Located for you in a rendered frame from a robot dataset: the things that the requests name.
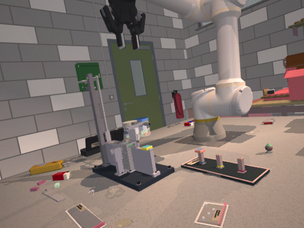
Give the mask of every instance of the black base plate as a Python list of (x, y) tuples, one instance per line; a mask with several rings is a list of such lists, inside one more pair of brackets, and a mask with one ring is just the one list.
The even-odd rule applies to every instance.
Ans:
[(109, 178), (112, 181), (118, 182), (126, 187), (129, 187), (130, 189), (140, 192), (141, 190), (144, 190), (145, 188), (174, 173), (173, 167), (168, 168), (166, 165), (157, 163), (155, 166), (156, 170), (160, 171), (160, 175), (157, 177), (152, 177), (138, 171), (131, 173), (128, 172), (122, 176), (116, 176), (116, 167), (114, 165), (109, 165), (107, 167), (99, 165), (96, 168), (93, 168), (93, 173), (99, 174), (105, 178)]
[(218, 176), (221, 178), (229, 179), (236, 182), (241, 182), (244, 184), (249, 184), (254, 186), (257, 182), (259, 182), (266, 174), (270, 172), (269, 168), (262, 168), (252, 165), (245, 164), (245, 173), (239, 173), (238, 164), (230, 161), (222, 161), (224, 165), (223, 168), (217, 168), (217, 160), (212, 158), (205, 157), (205, 164), (198, 164), (198, 157), (193, 158), (190, 161), (182, 164), (181, 167), (195, 170), (203, 173), (207, 173), (210, 175)]
[(87, 151), (85, 148), (80, 150), (80, 154), (82, 156), (86, 156), (86, 157), (89, 157), (89, 156), (92, 156), (92, 155), (96, 155), (96, 154), (98, 154), (100, 152), (101, 152), (101, 149), (99, 148), (99, 146), (98, 146), (97, 149), (92, 149), (91, 151)]

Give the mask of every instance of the fire extinguisher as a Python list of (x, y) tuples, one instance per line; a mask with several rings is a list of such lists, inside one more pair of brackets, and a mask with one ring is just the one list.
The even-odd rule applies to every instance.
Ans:
[(175, 114), (177, 119), (184, 118), (182, 97), (177, 90), (173, 90), (172, 98), (174, 100)]

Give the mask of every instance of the gray vertical post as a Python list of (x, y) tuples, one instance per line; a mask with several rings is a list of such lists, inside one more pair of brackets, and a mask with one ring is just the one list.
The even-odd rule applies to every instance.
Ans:
[(108, 158), (108, 153), (106, 149), (106, 142), (104, 138), (104, 129), (102, 126), (101, 122), (101, 113), (98, 108), (98, 103), (97, 103), (97, 98), (95, 94), (95, 87), (94, 87), (94, 80), (93, 76), (91, 73), (86, 75), (87, 79), (87, 85), (88, 85), (88, 90), (89, 90), (89, 96), (91, 98), (91, 103), (92, 103), (92, 108), (93, 108), (93, 114), (94, 114), (94, 120), (95, 120), (95, 125), (96, 125), (96, 131), (98, 135), (98, 141), (99, 141), (99, 148), (100, 148), (100, 153), (101, 153), (101, 158), (102, 158), (102, 166), (106, 167), (109, 166), (109, 158)]

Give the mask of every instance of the green door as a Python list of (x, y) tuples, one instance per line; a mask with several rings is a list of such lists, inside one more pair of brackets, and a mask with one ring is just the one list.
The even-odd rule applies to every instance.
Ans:
[(133, 50), (132, 44), (127, 42), (125, 49), (119, 49), (114, 42), (110, 45), (124, 121), (148, 117), (151, 131), (162, 128), (163, 115), (151, 45), (142, 44), (143, 49), (139, 50)]

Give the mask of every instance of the green block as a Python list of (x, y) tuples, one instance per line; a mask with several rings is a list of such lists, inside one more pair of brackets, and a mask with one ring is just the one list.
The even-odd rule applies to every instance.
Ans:
[[(78, 82), (87, 80), (87, 74), (92, 74), (93, 78), (98, 75), (101, 75), (101, 71), (99, 69), (98, 62), (81, 62), (75, 64), (76, 74)], [(88, 87), (88, 83), (79, 83), (80, 92), (87, 91), (86, 87)], [(100, 89), (103, 89), (102, 79), (99, 78)], [(98, 90), (96, 81), (94, 81), (95, 90)]]
[(55, 183), (55, 189), (57, 189), (58, 187), (59, 187), (59, 185), (60, 185), (60, 183), (59, 182), (57, 182), (57, 183)]

